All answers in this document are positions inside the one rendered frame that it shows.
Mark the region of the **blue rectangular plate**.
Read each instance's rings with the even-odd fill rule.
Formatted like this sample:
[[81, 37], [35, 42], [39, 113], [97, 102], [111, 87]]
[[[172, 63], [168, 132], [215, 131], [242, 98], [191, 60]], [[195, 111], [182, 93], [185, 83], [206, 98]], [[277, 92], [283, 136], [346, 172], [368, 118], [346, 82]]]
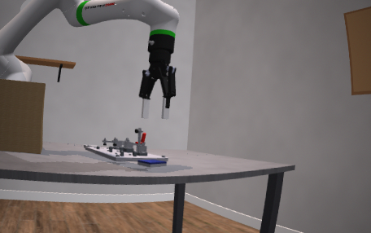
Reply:
[[137, 161], [138, 165], [143, 165], [147, 167], [160, 167], [160, 166], [167, 166], [166, 161], [157, 161], [157, 160], [138, 160]]

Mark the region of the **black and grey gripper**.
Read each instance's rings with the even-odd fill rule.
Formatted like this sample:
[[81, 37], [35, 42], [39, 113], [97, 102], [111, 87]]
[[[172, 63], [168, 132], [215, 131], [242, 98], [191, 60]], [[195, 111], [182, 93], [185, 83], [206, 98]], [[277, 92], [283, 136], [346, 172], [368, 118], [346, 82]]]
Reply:
[[167, 51], [152, 51], [150, 53], [150, 67], [142, 71], [142, 83], [139, 92], [139, 97], [142, 98], [142, 118], [148, 118], [149, 116], [151, 91], [157, 79], [160, 79], [164, 94], [162, 119], [169, 119], [170, 99], [176, 96], [175, 73], [177, 70], [175, 67], [169, 66], [170, 60], [171, 54]]

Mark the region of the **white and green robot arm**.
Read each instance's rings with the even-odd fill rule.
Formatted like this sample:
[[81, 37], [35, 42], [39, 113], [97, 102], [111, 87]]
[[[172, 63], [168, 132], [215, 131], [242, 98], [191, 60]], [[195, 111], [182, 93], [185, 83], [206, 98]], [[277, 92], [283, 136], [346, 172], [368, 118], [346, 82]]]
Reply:
[[14, 56], [14, 50], [56, 8], [73, 27], [107, 20], [139, 20], [151, 27], [149, 53], [174, 52], [179, 14], [174, 7], [160, 0], [32, 0], [0, 30], [0, 79], [32, 80], [30, 67]]

